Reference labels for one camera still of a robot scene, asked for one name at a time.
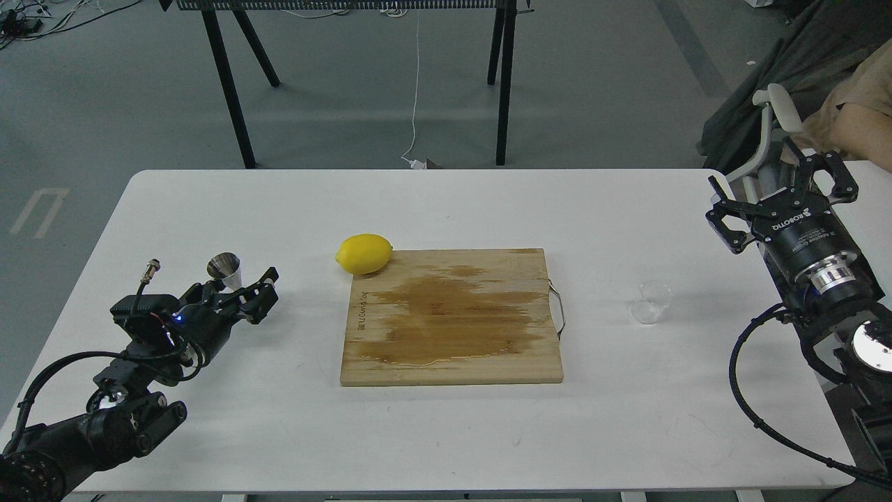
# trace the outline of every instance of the juice stain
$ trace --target juice stain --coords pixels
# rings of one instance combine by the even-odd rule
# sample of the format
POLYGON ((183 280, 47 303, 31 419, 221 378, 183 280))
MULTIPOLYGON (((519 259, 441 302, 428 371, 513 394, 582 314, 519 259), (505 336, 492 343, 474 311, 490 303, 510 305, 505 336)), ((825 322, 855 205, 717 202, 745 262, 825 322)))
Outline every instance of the juice stain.
POLYGON ((366 340, 359 356, 382 363, 427 365, 470 357, 522 354, 539 338, 535 320, 519 304, 541 293, 482 292, 481 285, 451 277, 477 275, 473 267, 408 280, 393 291, 370 293, 405 311, 381 319, 385 340, 366 340))

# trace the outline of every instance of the floor marking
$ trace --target floor marking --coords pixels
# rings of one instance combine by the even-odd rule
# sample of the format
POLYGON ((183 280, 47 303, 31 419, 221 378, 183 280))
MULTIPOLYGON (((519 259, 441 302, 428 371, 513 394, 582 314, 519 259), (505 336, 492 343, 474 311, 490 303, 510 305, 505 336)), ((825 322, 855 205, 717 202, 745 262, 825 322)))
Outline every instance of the floor marking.
POLYGON ((65 197, 68 195, 69 191, 70 188, 41 188, 40 190, 35 190, 34 195, 32 195, 28 203, 25 204, 25 208, 21 210, 19 218, 12 225, 12 228, 9 229, 9 233, 13 235, 19 233, 19 230, 25 226, 25 222, 31 216, 31 212, 34 211, 34 208, 37 206, 37 202, 40 201, 41 197, 44 195, 55 196, 53 205, 50 206, 50 210, 46 213, 43 222, 40 223, 40 227, 38 227, 37 232, 34 233, 34 238, 43 238, 46 235, 46 231, 49 230, 50 225, 53 223, 56 214, 59 213, 59 209, 62 208, 62 203, 65 202, 65 197))

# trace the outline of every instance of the lemon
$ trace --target lemon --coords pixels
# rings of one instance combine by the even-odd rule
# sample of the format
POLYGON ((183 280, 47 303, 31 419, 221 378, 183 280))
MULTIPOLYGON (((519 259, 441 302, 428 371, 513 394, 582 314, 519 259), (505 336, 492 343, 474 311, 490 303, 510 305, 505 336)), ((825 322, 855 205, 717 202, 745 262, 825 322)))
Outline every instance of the lemon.
POLYGON ((334 260, 353 275, 381 270, 390 260, 393 246, 386 238, 363 233, 347 238, 334 255, 334 260))

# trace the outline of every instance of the wooden cutting board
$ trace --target wooden cutting board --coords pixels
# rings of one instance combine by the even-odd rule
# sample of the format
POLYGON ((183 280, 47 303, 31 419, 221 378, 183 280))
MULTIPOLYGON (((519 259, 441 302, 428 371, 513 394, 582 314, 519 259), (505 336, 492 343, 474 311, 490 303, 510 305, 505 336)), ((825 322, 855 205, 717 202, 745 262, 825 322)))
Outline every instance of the wooden cutting board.
POLYGON ((343 386, 563 379, 542 249, 394 251, 353 278, 343 386))

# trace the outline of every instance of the small metal cup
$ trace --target small metal cup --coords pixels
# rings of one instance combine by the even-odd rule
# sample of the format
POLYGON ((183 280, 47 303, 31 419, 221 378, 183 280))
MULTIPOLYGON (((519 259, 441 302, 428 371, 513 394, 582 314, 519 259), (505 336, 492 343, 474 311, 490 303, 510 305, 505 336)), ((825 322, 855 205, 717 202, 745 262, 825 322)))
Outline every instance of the small metal cup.
POLYGON ((227 288, 235 291, 242 287, 242 267, 238 256, 220 253, 208 262, 208 275, 223 281, 227 288))

